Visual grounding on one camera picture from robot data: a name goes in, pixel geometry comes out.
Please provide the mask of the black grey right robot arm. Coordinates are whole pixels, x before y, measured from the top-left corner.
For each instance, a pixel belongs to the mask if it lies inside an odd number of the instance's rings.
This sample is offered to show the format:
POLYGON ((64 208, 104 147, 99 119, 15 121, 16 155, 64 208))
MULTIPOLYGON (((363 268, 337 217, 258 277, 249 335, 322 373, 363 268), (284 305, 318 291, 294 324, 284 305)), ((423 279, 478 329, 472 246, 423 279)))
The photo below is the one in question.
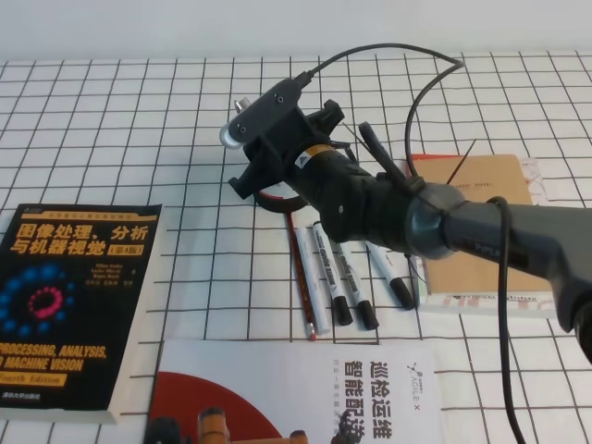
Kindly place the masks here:
POLYGON ((510 204, 500 197, 466 200, 449 184, 408 177, 392 162, 372 127, 360 134, 383 167, 373 176, 326 149, 339 123, 334 102, 305 115, 295 104, 259 99, 220 131, 228 149, 241 148, 249 165, 230 184, 249 197, 279 182, 316 209, 333 241, 371 241, 399 253, 440 259, 469 253, 543 278, 551 286, 561 328, 591 351, 591 212, 587 208, 510 204))

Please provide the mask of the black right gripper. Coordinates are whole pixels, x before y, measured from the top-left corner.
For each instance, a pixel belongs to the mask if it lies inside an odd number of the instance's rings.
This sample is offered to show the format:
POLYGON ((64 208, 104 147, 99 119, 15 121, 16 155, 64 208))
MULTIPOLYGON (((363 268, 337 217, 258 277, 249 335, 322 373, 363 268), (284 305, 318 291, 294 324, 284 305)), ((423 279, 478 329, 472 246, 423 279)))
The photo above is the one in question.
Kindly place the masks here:
POLYGON ((323 217, 362 209, 365 173, 330 139, 342 120, 343 111, 333 100, 309 115, 297 105, 273 129, 241 147, 249 165, 228 184, 245 200, 284 182, 323 217))

